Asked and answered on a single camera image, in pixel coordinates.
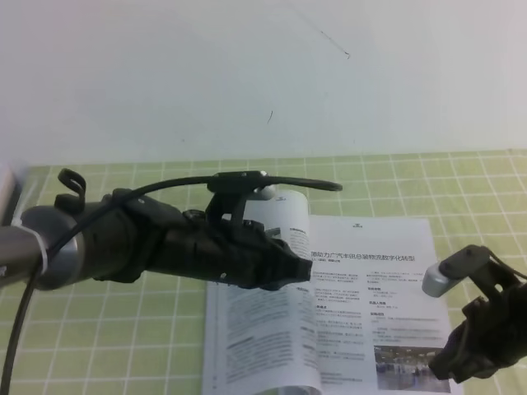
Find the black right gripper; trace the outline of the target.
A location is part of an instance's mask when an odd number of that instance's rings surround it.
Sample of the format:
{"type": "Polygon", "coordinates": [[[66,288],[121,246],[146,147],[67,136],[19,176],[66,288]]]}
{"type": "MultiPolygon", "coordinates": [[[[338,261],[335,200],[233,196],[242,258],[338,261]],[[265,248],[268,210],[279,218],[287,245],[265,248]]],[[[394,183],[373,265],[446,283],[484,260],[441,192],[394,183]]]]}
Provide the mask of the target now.
{"type": "Polygon", "coordinates": [[[452,280],[449,290],[468,278],[483,294],[462,308],[465,320],[429,363],[433,375],[456,383],[488,379],[525,358],[526,275],[474,244],[439,264],[452,280]]]}

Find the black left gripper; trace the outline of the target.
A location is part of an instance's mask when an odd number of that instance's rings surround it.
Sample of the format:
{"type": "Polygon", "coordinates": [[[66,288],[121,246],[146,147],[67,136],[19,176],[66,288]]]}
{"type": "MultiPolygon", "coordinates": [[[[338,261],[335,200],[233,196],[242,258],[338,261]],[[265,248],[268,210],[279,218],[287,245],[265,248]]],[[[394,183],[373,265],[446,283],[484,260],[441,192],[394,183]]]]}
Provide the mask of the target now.
{"type": "Polygon", "coordinates": [[[132,283],[144,272],[278,290],[310,279],[312,261],[244,218],[250,193],[214,193],[205,211],[147,196],[125,202],[77,235],[78,280],[132,283]]]}

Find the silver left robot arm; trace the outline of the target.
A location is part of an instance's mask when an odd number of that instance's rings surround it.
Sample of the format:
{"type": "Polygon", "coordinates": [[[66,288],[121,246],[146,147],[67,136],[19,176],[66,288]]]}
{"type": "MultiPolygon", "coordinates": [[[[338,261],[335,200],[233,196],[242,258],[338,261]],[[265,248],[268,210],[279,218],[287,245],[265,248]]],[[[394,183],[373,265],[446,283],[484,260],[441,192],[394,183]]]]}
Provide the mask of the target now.
{"type": "Polygon", "coordinates": [[[143,272],[264,290],[310,279],[312,262],[268,237],[257,221],[208,223],[201,211],[181,212],[151,197],[102,216],[37,267],[53,242],[124,193],[118,188],[76,216],[52,206],[32,207],[22,214],[21,225],[2,227],[2,286],[25,281],[32,272],[38,290],[89,279],[133,283],[143,272]]]}

